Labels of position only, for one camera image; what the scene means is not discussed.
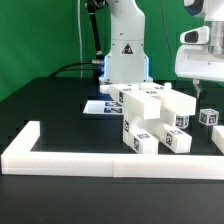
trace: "black tabletop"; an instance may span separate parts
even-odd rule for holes
[[[189,82],[173,86],[195,95]],[[221,155],[210,140],[211,128],[197,119],[200,108],[213,108],[223,124],[224,90],[209,82],[203,86],[206,97],[198,100],[186,132],[195,139],[192,154]],[[0,103],[0,154],[30,120],[41,122],[33,150],[133,153],[122,142],[122,116],[84,115],[88,99],[110,98],[91,79],[31,81]],[[160,146],[160,153],[171,152]],[[223,223],[223,204],[219,180],[0,176],[0,223],[6,224]]]

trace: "green screen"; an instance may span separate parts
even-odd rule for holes
[[[145,53],[155,80],[176,79],[165,38],[162,5],[136,0],[146,16]],[[109,9],[97,12],[101,45],[110,50]],[[202,25],[183,8],[182,0],[164,0],[166,32],[175,55],[180,33]],[[63,65],[80,61],[77,0],[0,0],[0,100],[36,77],[46,77]],[[81,0],[83,60],[94,59],[94,42],[85,0]],[[80,76],[63,73],[61,76]]]

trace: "warning label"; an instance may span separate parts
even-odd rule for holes
[[[122,51],[122,54],[133,54],[133,51],[131,49],[130,44],[127,44],[124,50]]]

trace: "stacked blocks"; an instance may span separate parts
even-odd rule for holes
[[[184,116],[187,126],[187,118],[195,114],[195,98],[153,82],[100,88],[124,107],[123,141],[136,153],[158,154],[159,141],[174,153],[190,151],[191,136],[175,125],[176,116]]]
[[[213,109],[201,109],[199,115],[199,122],[206,125],[218,124],[219,112]]]

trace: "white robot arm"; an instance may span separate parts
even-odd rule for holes
[[[135,0],[95,0],[111,13],[111,49],[105,57],[103,83],[141,83],[149,77],[149,59],[144,53],[145,16]]]
[[[176,73],[195,80],[224,81],[224,0],[184,0],[190,15],[204,26],[181,35]]]

